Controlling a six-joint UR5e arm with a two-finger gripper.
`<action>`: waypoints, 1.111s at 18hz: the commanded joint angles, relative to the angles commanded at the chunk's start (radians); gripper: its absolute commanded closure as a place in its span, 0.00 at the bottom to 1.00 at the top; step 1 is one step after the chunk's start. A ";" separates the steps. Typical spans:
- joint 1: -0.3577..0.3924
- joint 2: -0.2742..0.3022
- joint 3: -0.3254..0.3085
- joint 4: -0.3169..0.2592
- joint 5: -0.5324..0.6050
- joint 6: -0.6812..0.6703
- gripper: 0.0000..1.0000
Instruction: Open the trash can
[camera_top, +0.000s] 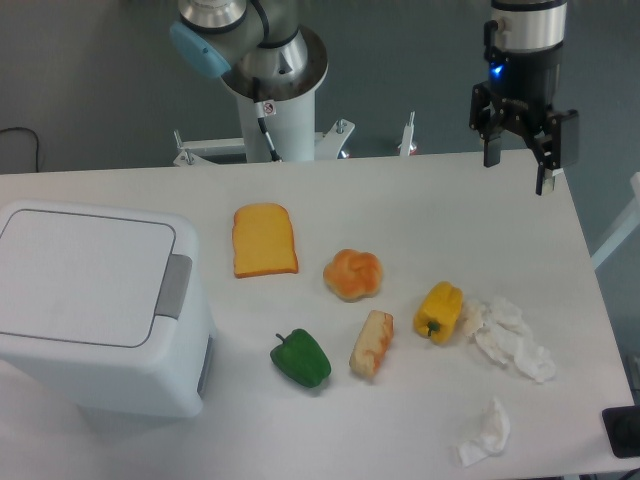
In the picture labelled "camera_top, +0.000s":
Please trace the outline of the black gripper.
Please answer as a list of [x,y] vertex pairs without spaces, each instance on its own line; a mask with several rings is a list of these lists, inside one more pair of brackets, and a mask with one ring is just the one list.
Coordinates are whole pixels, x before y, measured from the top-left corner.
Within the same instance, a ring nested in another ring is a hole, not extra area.
[[562,50],[489,53],[487,80],[472,87],[469,126],[483,141],[483,165],[501,161],[501,135],[521,138],[538,162],[535,193],[554,191],[555,170],[579,158],[579,114],[553,105]]

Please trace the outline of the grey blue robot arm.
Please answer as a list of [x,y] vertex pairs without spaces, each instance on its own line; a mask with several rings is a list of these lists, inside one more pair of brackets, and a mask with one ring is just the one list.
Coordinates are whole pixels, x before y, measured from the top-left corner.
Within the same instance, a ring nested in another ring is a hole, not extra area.
[[[300,23],[294,1],[182,1],[169,34],[200,75],[221,79],[235,96],[250,163],[338,159],[354,126],[315,129],[315,93],[328,70],[324,43]],[[578,157],[578,113],[557,111],[567,5],[495,1],[483,27],[488,74],[472,89],[469,125],[483,163],[501,159],[501,136],[521,138],[537,163],[536,191]]]

